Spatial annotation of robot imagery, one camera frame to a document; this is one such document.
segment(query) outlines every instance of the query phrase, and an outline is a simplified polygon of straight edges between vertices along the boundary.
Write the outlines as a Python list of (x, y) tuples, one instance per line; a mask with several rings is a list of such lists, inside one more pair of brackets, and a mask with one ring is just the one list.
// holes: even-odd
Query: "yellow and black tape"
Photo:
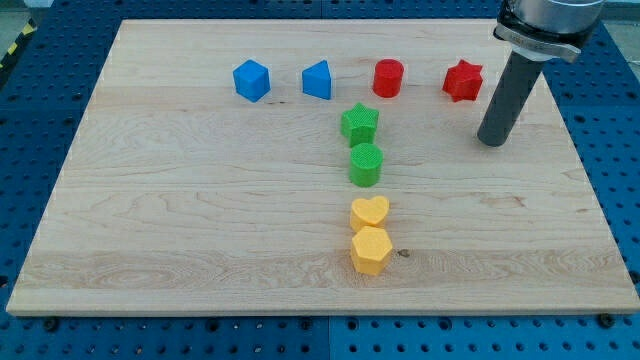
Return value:
[(2, 60), (0, 60), (0, 90), (9, 80), (11, 71), (18, 63), (18, 59), (24, 52), (36, 30), (37, 27), (35, 22), (33, 19), (29, 19), (24, 28), (22, 28), (20, 34), (18, 34), (16, 40), (11, 44), (11, 46), (9, 46), (9, 49), (7, 49)]

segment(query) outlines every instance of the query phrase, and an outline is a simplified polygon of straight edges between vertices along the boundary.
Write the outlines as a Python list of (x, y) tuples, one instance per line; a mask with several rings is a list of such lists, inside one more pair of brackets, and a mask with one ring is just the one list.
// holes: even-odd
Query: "3d printed block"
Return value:
[(331, 73), (326, 60), (302, 71), (302, 92), (325, 100), (331, 99)]
[(473, 65), (460, 60), (458, 65), (450, 67), (444, 79), (442, 90), (453, 98), (453, 102), (460, 100), (475, 100), (478, 97), (482, 76), (482, 65)]
[(351, 149), (349, 180), (360, 187), (375, 185), (380, 180), (382, 150), (373, 144), (359, 144)]
[(391, 98), (400, 92), (404, 66), (398, 60), (384, 59), (376, 64), (373, 76), (373, 92), (380, 97)]
[(340, 132), (349, 139), (349, 147), (373, 143), (378, 128), (379, 111), (357, 103), (353, 109), (342, 113)]
[(349, 223), (355, 232), (365, 226), (383, 228), (388, 212), (389, 199), (384, 196), (375, 196), (370, 200), (355, 199), (351, 203)]
[(393, 244), (386, 230), (365, 226), (351, 239), (351, 261), (357, 272), (379, 275), (391, 260)]
[(233, 70), (233, 81), (236, 92), (251, 102), (260, 100), (271, 90), (269, 70), (253, 60), (247, 60)]

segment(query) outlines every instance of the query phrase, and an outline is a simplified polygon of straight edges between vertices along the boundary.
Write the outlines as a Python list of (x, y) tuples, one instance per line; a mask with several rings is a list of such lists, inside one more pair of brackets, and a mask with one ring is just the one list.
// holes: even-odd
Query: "blue cube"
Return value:
[(302, 92), (325, 100), (331, 99), (331, 73), (327, 60), (302, 71)]
[(236, 92), (251, 102), (260, 100), (271, 90), (269, 69), (253, 60), (247, 60), (233, 70), (233, 81)]

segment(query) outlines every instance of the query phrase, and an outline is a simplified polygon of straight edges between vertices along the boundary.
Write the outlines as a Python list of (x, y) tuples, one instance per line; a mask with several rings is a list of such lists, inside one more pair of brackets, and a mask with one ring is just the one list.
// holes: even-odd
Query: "yellow hexagonal block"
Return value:
[(389, 212), (389, 199), (375, 196), (370, 200), (355, 199), (351, 203), (349, 223), (353, 231), (358, 232), (365, 226), (384, 227)]
[(393, 244), (384, 229), (365, 226), (351, 239), (351, 261), (356, 271), (379, 275), (391, 260)]

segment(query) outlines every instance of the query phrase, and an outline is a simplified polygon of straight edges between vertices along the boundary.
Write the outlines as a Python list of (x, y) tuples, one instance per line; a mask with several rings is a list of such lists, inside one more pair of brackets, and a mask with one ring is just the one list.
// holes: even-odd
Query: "green star block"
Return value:
[(359, 144), (351, 149), (349, 180), (360, 187), (375, 185), (380, 180), (382, 150), (373, 144)]
[(373, 144), (379, 113), (378, 110), (368, 108), (361, 103), (342, 113), (340, 132), (349, 139), (349, 147), (362, 143)]

